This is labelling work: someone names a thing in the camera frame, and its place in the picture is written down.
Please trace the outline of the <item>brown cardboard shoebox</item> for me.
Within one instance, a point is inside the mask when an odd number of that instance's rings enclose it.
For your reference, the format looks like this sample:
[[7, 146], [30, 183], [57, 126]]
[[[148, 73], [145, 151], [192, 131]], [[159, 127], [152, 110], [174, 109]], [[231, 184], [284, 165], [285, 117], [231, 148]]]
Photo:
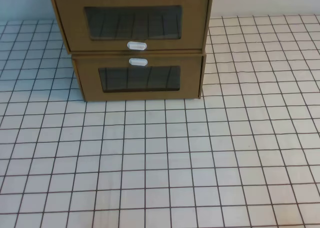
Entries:
[[[130, 58], [147, 59], [145, 67]], [[86, 101], [196, 99], [201, 95], [206, 55], [73, 55]]]
[[[51, 0], [70, 54], [201, 52], [213, 0]], [[144, 51], [127, 43], [143, 42]]]

